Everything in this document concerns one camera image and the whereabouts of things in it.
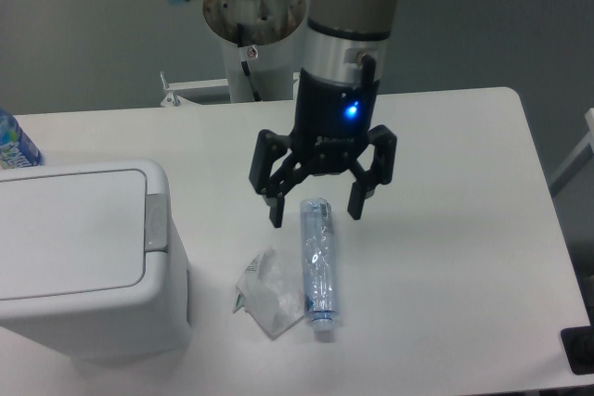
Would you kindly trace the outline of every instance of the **bottle label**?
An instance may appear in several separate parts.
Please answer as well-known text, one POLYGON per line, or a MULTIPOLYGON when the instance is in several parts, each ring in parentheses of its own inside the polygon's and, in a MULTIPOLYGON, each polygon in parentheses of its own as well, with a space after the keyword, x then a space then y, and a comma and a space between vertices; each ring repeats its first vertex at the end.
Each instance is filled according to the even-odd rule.
POLYGON ((250 262, 250 264, 248 264, 248 267, 245 268, 245 271, 243 272, 241 279, 236 284, 236 286, 235 286, 235 306, 233 307, 233 313, 236 313, 237 311, 239 311, 241 308, 243 308, 245 306, 245 294, 243 294, 243 291, 241 290, 241 285, 245 283, 245 279, 246 279, 247 275, 254 274, 256 277, 258 277, 258 275, 260 274, 260 263, 262 262, 262 258, 264 257, 265 254, 266 254, 265 250, 260 252, 256 256, 256 258, 253 259, 250 262))
POLYGON ((2 164, 3 169, 33 166, 27 157, 20 151, 18 141, 11 141, 0 146, 0 164, 2 164))
POLYGON ((0 167, 15 169, 37 166, 41 154, 29 136, 17 125, 16 120, 0 110, 0 167))

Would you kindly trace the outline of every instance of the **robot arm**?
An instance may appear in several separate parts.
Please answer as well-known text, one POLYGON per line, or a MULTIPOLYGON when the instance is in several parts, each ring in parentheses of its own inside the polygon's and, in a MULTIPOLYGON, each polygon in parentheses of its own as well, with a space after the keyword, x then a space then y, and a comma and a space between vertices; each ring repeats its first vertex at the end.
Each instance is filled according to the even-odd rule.
POLYGON ((259 133, 250 181, 282 225, 285 196, 309 175, 350 171, 348 211, 358 220, 377 185, 392 181, 396 137, 371 118, 397 0, 311 0, 295 123, 259 133), (357 161, 375 147, 368 170, 357 161), (272 172, 275 161, 285 157, 272 172))

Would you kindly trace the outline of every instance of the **water bottle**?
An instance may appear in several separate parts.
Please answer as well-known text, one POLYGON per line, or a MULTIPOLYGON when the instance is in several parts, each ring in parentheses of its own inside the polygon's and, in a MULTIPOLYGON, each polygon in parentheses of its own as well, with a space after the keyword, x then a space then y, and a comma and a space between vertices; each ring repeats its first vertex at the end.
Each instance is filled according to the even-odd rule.
POLYGON ((332 209, 323 198, 301 202, 305 315, 316 333, 331 331, 339 315, 332 209))
POLYGON ((41 164, 41 153, 7 111, 0 109, 0 167, 14 169, 41 164))

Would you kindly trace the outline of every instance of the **gray wall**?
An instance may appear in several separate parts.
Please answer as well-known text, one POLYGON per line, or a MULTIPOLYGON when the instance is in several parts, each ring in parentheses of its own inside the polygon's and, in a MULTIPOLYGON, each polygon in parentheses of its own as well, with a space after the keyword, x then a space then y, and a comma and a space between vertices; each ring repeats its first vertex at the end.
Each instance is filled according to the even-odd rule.
MULTIPOLYGON (((160 70, 170 82, 224 77, 200 8, 0 0, 0 104, 15 113, 155 107, 160 70)), ((400 0, 381 90, 507 85, 551 174, 587 130, 593 74, 594 0, 400 0)), ((590 166, 557 200, 583 264, 594 257, 593 181, 590 166)))

